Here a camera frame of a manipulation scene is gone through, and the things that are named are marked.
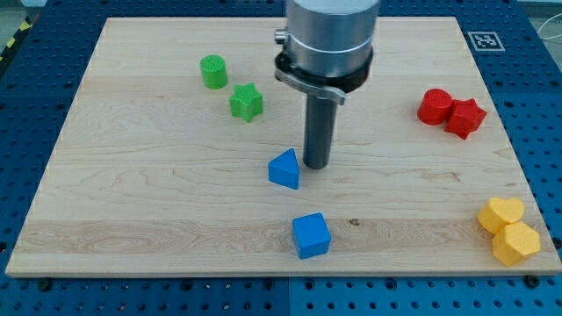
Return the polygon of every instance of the wood grain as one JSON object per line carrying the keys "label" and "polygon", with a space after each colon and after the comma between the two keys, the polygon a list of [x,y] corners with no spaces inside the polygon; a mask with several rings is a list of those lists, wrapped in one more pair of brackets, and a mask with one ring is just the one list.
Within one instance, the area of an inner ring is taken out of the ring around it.
{"label": "wood grain", "polygon": [[[33,200],[14,277],[467,276],[562,265],[454,18],[380,18],[371,76],[338,109],[331,162],[302,166],[304,96],[273,78],[281,18],[110,18]],[[203,87],[220,54],[229,84]],[[233,84],[264,113],[232,118]],[[415,116],[425,90],[488,111],[469,140]],[[299,190],[267,162],[295,147]],[[519,197],[543,251],[512,268],[476,221]],[[301,261],[291,220],[323,212],[328,255]]]}

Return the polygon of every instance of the green star block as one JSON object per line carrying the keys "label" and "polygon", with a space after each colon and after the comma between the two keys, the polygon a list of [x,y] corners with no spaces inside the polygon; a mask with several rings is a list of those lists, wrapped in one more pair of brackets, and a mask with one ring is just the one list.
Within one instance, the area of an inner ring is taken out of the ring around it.
{"label": "green star block", "polygon": [[251,122],[255,115],[263,112],[263,96],[253,83],[234,85],[234,93],[230,97],[230,111],[232,116]]}

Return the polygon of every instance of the yellow hexagon block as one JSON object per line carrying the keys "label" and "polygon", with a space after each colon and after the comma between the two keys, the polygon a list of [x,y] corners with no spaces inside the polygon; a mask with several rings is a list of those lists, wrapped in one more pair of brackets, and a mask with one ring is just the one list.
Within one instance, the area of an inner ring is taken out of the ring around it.
{"label": "yellow hexagon block", "polygon": [[492,197],[478,213],[478,222],[490,233],[497,234],[505,225],[523,216],[525,204],[519,198]]}
{"label": "yellow hexagon block", "polygon": [[540,236],[537,231],[523,222],[509,224],[492,238],[494,257],[507,266],[528,259],[541,251]]}

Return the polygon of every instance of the blue triangular prism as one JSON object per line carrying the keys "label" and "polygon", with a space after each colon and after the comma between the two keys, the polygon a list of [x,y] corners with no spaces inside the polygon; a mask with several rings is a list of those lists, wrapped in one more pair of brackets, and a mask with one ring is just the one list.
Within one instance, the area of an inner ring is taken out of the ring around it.
{"label": "blue triangular prism", "polygon": [[274,160],[270,161],[268,164],[270,168],[277,170],[282,170],[294,175],[299,175],[299,164],[297,163],[297,154],[295,154],[295,149],[291,148],[281,155],[279,155]]}

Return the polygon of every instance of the blue pegboard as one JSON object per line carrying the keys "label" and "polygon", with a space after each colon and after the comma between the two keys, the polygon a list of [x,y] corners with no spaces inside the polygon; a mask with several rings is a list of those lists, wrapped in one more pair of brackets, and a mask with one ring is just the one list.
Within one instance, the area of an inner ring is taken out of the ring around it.
{"label": "blue pegboard", "polygon": [[[383,0],[384,16],[455,16],[547,226],[562,238],[562,76],[514,0]],[[107,17],[280,17],[272,0],[50,0],[0,78],[0,267],[4,271]],[[478,51],[496,32],[505,51]],[[562,314],[562,276],[12,280],[0,315]]]}

